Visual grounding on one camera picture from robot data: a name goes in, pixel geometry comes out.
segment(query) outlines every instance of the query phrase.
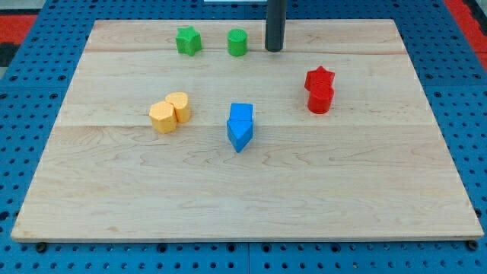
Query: blue pegboard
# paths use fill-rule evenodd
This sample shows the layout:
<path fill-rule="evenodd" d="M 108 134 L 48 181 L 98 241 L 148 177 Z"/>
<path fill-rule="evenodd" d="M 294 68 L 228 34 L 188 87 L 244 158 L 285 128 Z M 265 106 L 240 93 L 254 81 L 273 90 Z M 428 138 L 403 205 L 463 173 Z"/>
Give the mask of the blue pegboard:
<path fill-rule="evenodd" d="M 0 80 L 0 273 L 487 272 L 487 241 L 19 244 L 10 231 L 95 19 L 263 19 L 261 5 L 48 0 Z M 441 1 L 289 0 L 288 17 L 393 18 L 482 226 L 487 74 Z"/>

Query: blue block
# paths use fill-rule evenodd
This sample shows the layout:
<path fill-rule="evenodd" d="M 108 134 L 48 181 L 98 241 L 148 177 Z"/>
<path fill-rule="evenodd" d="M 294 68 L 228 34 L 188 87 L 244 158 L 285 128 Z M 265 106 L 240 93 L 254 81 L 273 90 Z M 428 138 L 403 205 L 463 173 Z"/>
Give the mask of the blue block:
<path fill-rule="evenodd" d="M 252 104 L 232 103 L 229 120 L 252 121 L 252 112 Z"/>
<path fill-rule="evenodd" d="M 253 137 L 253 122 L 228 120 L 227 134 L 235 151 L 240 153 Z"/>

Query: yellow block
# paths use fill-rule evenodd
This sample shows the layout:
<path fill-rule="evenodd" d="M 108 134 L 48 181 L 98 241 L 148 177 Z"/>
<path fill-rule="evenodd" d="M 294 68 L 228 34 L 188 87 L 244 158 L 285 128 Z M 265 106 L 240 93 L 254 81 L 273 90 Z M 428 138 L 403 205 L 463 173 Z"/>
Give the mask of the yellow block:
<path fill-rule="evenodd" d="M 191 107 L 189 106 L 188 94 L 184 92 L 173 92 L 166 96 L 166 102 L 174 105 L 176 110 L 177 122 L 186 123 L 191 117 Z"/>
<path fill-rule="evenodd" d="M 172 132 L 176 129 L 176 112 L 174 106 L 168 102 L 161 101 L 153 104 L 149 111 L 152 126 L 160 133 Z"/>

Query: wooden cutting board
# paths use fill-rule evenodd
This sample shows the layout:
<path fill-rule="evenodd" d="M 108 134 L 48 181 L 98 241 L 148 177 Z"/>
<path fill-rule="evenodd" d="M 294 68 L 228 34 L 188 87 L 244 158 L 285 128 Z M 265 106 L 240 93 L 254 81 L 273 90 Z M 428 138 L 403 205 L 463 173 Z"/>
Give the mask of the wooden cutting board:
<path fill-rule="evenodd" d="M 178 54 L 193 25 L 203 51 Z M 249 35 L 229 56 L 226 35 Z M 390 20 L 97 21 L 12 232 L 22 242 L 422 241 L 483 235 Z M 325 115 L 304 79 L 336 72 Z M 163 135 L 151 104 L 188 93 Z M 255 109 L 235 153 L 232 102 Z"/>

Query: black cylinder rod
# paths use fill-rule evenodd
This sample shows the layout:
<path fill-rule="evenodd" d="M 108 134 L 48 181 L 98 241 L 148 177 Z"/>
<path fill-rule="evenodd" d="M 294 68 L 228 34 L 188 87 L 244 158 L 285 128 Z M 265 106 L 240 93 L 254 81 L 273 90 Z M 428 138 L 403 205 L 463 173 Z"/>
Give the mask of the black cylinder rod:
<path fill-rule="evenodd" d="M 267 0 L 266 49 L 272 53 L 281 51 L 284 43 L 287 6 L 288 0 Z"/>

